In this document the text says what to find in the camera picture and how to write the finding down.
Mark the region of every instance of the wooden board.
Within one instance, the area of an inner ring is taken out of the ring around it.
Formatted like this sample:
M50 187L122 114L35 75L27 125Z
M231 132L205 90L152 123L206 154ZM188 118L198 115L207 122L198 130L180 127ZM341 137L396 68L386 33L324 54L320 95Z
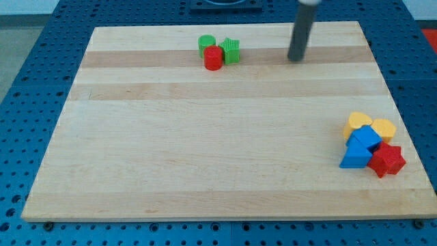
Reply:
M356 22L94 30L22 217L206 221L435 217L437 198ZM211 72L197 39L240 40ZM340 169L352 111L398 127L407 165Z

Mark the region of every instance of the blue pegboard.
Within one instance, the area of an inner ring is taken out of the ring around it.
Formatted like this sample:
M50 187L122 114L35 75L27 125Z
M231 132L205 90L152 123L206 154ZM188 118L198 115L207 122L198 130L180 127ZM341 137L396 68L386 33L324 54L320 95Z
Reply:
M61 0L0 106L0 245L437 245L425 221L42 223L20 219L94 27L293 22L295 0L262 11L190 13L189 2ZM437 57L400 0L324 0L319 21L359 21L437 189Z

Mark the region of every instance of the blue cube block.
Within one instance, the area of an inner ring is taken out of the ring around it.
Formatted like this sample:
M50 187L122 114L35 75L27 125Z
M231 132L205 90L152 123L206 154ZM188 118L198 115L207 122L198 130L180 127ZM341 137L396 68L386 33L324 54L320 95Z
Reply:
M364 168L372 157L372 153L355 137L350 137L348 149L340 163L340 168Z
M350 145L350 140L353 138L358 140L371 153L373 153L382 142L382 138L370 126L363 126L353 131L349 140L346 142L346 146Z

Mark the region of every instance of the yellow block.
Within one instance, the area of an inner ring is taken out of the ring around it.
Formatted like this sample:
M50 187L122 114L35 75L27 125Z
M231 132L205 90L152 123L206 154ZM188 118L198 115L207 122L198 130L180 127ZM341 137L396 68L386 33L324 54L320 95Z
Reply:
M349 115L348 122L343 129L344 138L349 139L349 136L353 131L355 131L356 129L360 129L362 126L370 125L371 123L371 118L365 113L352 112Z
M376 119L370 125L385 143L389 143L395 136L396 126L387 119Z

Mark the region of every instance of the pile of blocks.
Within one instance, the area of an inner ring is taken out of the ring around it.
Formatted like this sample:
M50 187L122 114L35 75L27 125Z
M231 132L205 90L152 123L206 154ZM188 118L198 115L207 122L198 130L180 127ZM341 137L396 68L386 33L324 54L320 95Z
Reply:
M397 174L406 164L400 146L389 145L395 136L396 126L386 119L372 120L361 112L352 112L343 136L348 149L341 168L372 168L378 177Z
M240 41L225 38L225 41L216 45L216 38L203 35L198 39L199 56L204 59L205 68L211 71L218 70L223 65L240 61Z

